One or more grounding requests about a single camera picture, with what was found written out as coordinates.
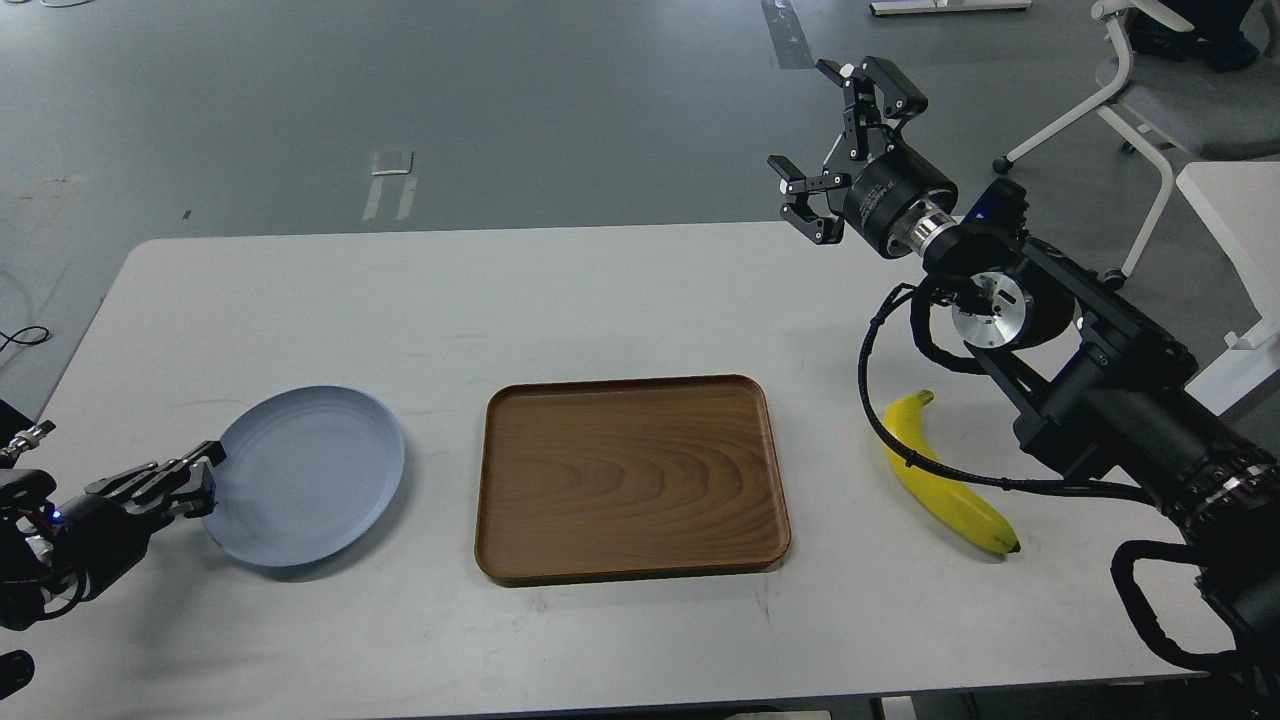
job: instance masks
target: chair leg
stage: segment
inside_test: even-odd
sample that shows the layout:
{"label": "chair leg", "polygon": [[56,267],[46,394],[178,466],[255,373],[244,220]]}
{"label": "chair leg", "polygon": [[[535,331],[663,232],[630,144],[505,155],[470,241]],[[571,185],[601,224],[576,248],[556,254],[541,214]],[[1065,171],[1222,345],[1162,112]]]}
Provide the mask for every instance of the chair leg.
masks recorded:
{"label": "chair leg", "polygon": [[1089,114],[1089,110],[1098,108],[1107,100],[1115,97],[1117,92],[1124,90],[1126,82],[1129,82],[1129,73],[1133,70],[1133,49],[1129,46],[1129,37],[1125,35],[1124,26],[1121,24],[1120,15],[1112,13],[1106,19],[1107,26],[1107,40],[1111,41],[1112,47],[1116,51],[1116,74],[1111,78],[1111,82],[1105,85],[1101,90],[1088,96],[1083,102],[1068,110],[1061,118],[1053,120],[1044,129],[1027,138],[1025,142],[1014,147],[1007,155],[1002,155],[991,164],[991,168],[1000,174],[1005,174],[1019,158],[1027,155],[1032,150],[1036,150],[1042,142],[1053,137],[1068,126],[1079,120],[1084,115]]}
{"label": "chair leg", "polygon": [[1133,242],[1129,256],[1125,258],[1124,265],[1120,266],[1120,272],[1125,277],[1130,277],[1133,275],[1134,265],[1138,264],[1138,258],[1142,256],[1142,251],[1147,247],[1147,241],[1151,240],[1152,231],[1156,229],[1160,215],[1165,211],[1165,205],[1169,204],[1169,197],[1174,192],[1174,168],[1155,145],[1148,142],[1133,126],[1124,122],[1110,106],[1098,108],[1098,117],[1106,120],[1111,126],[1111,129],[1120,133],[1120,137],[1129,141],[1129,145],[1133,145],[1160,172],[1160,192],[1156,193],[1156,201],[1147,213],[1147,219],[1143,220],[1142,229],[1138,231],[1138,238]]}
{"label": "chair leg", "polygon": [[1042,142],[1053,137],[1059,132],[1066,129],[1066,127],[1074,123],[1075,120],[1079,120],[1084,115],[1088,115],[1089,110],[1093,110],[1094,108],[1105,102],[1107,99],[1110,99],[1112,95],[1115,95],[1115,91],[1110,88],[1102,88],[1094,92],[1084,102],[1080,102],[1075,108],[1071,108],[1070,110],[1064,113],[1061,118],[1046,126],[1044,129],[1030,136],[1018,147],[1010,150],[1009,154],[1005,155],[1005,159],[1009,160],[1010,164],[1016,163],[1019,158],[1027,155],[1032,150],[1036,150]]}

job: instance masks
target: chair seat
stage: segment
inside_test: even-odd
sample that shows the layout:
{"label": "chair seat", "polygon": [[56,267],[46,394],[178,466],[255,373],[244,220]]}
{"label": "chair seat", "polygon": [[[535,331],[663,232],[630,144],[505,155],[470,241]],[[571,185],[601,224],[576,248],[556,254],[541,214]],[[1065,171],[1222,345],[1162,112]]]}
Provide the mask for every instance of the chair seat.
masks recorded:
{"label": "chair seat", "polygon": [[[1098,85],[1110,82],[1117,65],[1115,58],[1098,65]],[[1206,160],[1280,152],[1280,67],[1266,58],[1215,73],[1203,63],[1135,55],[1129,85],[1115,101]]]}

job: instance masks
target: wooden tray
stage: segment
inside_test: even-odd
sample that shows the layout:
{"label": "wooden tray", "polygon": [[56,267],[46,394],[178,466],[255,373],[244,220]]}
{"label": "wooden tray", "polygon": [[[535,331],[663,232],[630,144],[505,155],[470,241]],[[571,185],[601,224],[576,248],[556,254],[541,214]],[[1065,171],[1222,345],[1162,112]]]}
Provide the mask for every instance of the wooden tray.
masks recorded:
{"label": "wooden tray", "polygon": [[750,378],[512,386],[489,401],[475,555],[498,583],[762,570],[790,543]]}

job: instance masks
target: black cable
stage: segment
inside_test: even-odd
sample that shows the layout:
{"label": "black cable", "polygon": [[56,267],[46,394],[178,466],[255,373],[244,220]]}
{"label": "black cable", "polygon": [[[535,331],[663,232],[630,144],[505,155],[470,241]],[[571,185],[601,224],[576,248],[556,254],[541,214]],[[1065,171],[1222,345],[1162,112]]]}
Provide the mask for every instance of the black cable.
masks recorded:
{"label": "black cable", "polygon": [[[19,336],[22,336],[22,333],[32,332],[32,331],[38,331],[38,332],[41,332],[44,334],[41,334],[40,337],[37,337],[36,340],[22,340],[19,337]],[[13,334],[9,334],[9,333],[6,333],[4,331],[0,331],[0,337],[4,338],[4,342],[0,343],[0,352],[4,352],[4,348],[9,347],[10,345],[22,345],[24,347],[35,347],[37,345],[49,342],[49,338],[52,337],[52,333],[49,332],[49,328],[46,328],[45,325],[27,325],[26,328],[22,328],[20,331],[18,331],[18,332],[15,332]]]}
{"label": "black cable", "polygon": [[1147,644],[1151,652],[1161,660],[1188,670],[1203,670],[1208,673],[1239,673],[1248,671],[1249,657],[1240,650],[1228,650],[1222,652],[1187,652],[1178,646],[1160,626],[1156,611],[1142,593],[1134,578],[1134,565],[1138,560],[1162,560],[1165,562],[1179,562],[1183,565],[1206,566],[1210,564],[1207,553],[1188,544],[1174,544],[1156,541],[1125,541],[1116,548],[1111,557],[1111,580],[1120,594],[1129,621],[1133,623],[1138,637]]}
{"label": "black cable", "polygon": [[941,475],[952,480],[959,480],[961,483],[970,483],[975,486],[989,486],[998,487],[1001,489],[1018,489],[1023,492],[1030,492],[1036,495],[1050,495],[1059,497],[1110,497],[1116,500],[1129,500],[1133,502],[1140,502],[1143,505],[1155,505],[1155,501],[1147,496],[1142,488],[1133,486],[1124,486],[1119,483],[1107,483],[1100,480],[1083,480],[1073,484],[1068,484],[1066,480],[1033,480],[1033,479],[1019,479],[1012,478],[993,478],[988,475],[978,475],[974,473],[968,473],[950,465],[943,465],[936,460],[920,455],[896,437],[893,433],[888,432],[888,428],[881,423],[879,416],[872,407],[870,392],[868,389],[868,365],[870,361],[872,350],[876,346],[876,337],[879,334],[881,325],[888,319],[895,310],[901,307],[904,304],[911,300],[916,287],[901,283],[895,287],[886,297],[884,302],[881,304],[879,310],[870,319],[870,327],[867,329],[867,337],[863,338],[863,347],[858,354],[858,395],[863,401],[863,411],[867,414],[867,420],[870,423],[872,429],[879,437],[890,450],[896,452],[906,460],[906,464],[916,465],[934,475]]}
{"label": "black cable", "polygon": [[952,355],[933,342],[933,329],[929,327],[929,311],[933,306],[933,297],[941,287],[940,281],[931,274],[925,275],[920,281],[920,286],[911,293],[911,338],[915,341],[915,348],[929,361],[942,365],[952,373],[965,373],[969,375],[987,374],[978,360]]}

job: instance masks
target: light blue plate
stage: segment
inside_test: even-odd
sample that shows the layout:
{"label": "light blue plate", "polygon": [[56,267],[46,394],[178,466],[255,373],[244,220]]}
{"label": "light blue plate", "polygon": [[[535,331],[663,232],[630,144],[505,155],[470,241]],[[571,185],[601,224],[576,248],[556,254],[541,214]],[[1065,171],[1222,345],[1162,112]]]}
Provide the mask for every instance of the light blue plate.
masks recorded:
{"label": "light blue plate", "polygon": [[404,471],[404,437],[358,389],[315,386],[259,402],[223,433],[218,505],[205,529],[232,557],[266,568],[320,560],[383,514]]}

